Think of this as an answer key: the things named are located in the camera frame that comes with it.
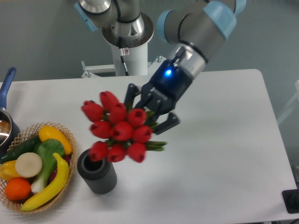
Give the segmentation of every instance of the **yellow banana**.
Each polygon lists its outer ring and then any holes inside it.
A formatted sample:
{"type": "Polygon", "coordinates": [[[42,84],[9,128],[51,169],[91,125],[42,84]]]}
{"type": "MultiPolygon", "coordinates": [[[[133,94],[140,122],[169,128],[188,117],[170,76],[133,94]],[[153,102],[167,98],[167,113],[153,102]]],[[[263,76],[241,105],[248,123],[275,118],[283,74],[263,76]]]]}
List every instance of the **yellow banana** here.
{"type": "Polygon", "coordinates": [[[66,185],[70,175],[69,165],[58,153],[53,153],[53,156],[57,160],[56,177],[44,190],[28,199],[21,207],[22,211],[30,211],[42,206],[55,197],[66,185]]]}

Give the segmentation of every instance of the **cooking pot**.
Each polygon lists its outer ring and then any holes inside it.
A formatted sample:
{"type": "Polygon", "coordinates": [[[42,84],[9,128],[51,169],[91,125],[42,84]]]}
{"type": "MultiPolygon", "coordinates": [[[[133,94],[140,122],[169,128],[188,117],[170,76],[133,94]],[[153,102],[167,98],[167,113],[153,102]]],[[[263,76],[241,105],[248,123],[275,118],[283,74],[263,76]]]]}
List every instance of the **cooking pot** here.
{"type": "Polygon", "coordinates": [[[14,138],[20,133],[19,127],[6,111],[7,93],[16,73],[15,68],[10,68],[5,76],[0,89],[0,157],[8,150],[14,138]]]}

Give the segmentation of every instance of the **silver metal ring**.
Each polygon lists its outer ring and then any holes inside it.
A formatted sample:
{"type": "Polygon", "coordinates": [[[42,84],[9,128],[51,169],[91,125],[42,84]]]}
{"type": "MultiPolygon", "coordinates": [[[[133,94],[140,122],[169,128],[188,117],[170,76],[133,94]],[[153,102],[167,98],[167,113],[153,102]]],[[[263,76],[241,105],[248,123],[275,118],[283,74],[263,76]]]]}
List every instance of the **silver metal ring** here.
{"type": "Polygon", "coordinates": [[[93,14],[101,14],[111,6],[111,0],[79,0],[80,5],[86,11],[93,14]]]}

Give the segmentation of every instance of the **artificial vegetable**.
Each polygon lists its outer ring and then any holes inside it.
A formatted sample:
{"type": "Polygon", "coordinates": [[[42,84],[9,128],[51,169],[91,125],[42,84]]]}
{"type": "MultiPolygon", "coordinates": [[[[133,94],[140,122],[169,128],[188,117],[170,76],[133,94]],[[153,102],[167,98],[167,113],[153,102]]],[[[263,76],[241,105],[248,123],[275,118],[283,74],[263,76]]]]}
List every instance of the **artificial vegetable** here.
{"type": "Polygon", "coordinates": [[[31,191],[33,193],[38,193],[47,186],[48,178],[57,167],[53,153],[58,153],[61,157],[63,157],[64,147],[60,141],[48,139],[37,148],[35,153],[41,157],[43,162],[42,170],[39,172],[31,185],[31,191]]]}
{"type": "Polygon", "coordinates": [[[71,154],[72,147],[69,140],[57,128],[45,125],[38,131],[38,136],[40,137],[41,141],[46,141],[47,139],[56,139],[60,141],[64,146],[64,154],[71,154]]]}
{"type": "Polygon", "coordinates": [[[8,161],[0,166],[0,178],[6,181],[11,181],[14,178],[21,177],[15,170],[16,160],[8,161]]]}
{"type": "Polygon", "coordinates": [[[55,197],[66,185],[70,175],[69,165],[58,153],[53,153],[53,156],[57,161],[55,179],[44,190],[28,199],[21,207],[22,211],[30,211],[42,206],[55,197]]]}
{"type": "Polygon", "coordinates": [[[35,153],[24,153],[19,156],[15,163],[16,171],[24,178],[36,176],[41,171],[42,167],[42,159],[35,153]]]}
{"type": "Polygon", "coordinates": [[[7,161],[16,160],[20,155],[32,152],[34,150],[34,146],[39,142],[41,142],[41,140],[39,139],[38,135],[22,142],[4,154],[4,156],[2,156],[0,159],[0,164],[3,164],[7,161]]]}
{"type": "MultiPolygon", "coordinates": [[[[64,160],[67,162],[67,164],[70,166],[70,164],[71,164],[71,158],[70,158],[70,156],[69,155],[65,155],[64,156],[64,160]]],[[[54,170],[54,172],[51,174],[51,176],[50,176],[50,178],[49,178],[49,183],[51,183],[53,180],[54,180],[54,178],[56,177],[56,175],[57,175],[57,168],[54,170]]]]}
{"type": "Polygon", "coordinates": [[[11,201],[24,200],[31,194],[30,183],[26,179],[15,178],[7,183],[4,193],[11,201]]]}

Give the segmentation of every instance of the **tulip bouquet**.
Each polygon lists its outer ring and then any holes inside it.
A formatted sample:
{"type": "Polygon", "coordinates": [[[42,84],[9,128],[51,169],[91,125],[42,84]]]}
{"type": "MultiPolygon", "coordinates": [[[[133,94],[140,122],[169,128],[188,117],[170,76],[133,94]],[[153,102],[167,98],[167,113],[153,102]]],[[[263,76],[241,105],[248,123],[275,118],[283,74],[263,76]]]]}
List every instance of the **tulip bouquet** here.
{"type": "Polygon", "coordinates": [[[102,106],[85,101],[81,107],[93,122],[90,131],[101,138],[89,150],[91,161],[107,157],[109,162],[122,161],[126,155],[136,162],[142,162],[146,151],[163,151],[166,142],[150,141],[157,122],[151,122],[153,111],[127,108],[116,96],[109,92],[100,93],[102,106]]]}

